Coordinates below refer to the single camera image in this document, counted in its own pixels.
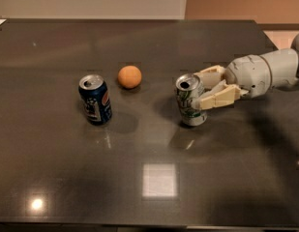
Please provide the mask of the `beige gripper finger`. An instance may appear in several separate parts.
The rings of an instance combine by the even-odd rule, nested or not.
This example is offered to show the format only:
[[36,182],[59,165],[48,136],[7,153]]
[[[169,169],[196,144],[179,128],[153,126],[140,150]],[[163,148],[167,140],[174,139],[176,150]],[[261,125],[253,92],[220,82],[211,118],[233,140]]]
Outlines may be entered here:
[[224,78],[225,68],[216,65],[199,72],[195,72],[196,76],[202,83],[203,87],[209,91],[213,89],[223,90],[227,84]]
[[228,106],[240,100],[249,93],[236,84],[220,83],[209,92],[204,93],[197,99],[193,99],[191,107],[198,110]]

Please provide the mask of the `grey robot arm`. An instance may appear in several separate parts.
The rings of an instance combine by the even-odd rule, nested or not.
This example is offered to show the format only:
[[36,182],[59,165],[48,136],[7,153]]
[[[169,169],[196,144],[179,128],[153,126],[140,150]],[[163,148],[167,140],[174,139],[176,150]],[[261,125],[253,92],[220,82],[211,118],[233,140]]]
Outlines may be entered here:
[[192,108],[208,110],[240,99],[263,96],[273,88],[299,85],[299,52],[285,48],[262,55],[234,59],[226,68],[216,65],[196,75],[206,92],[192,101]]

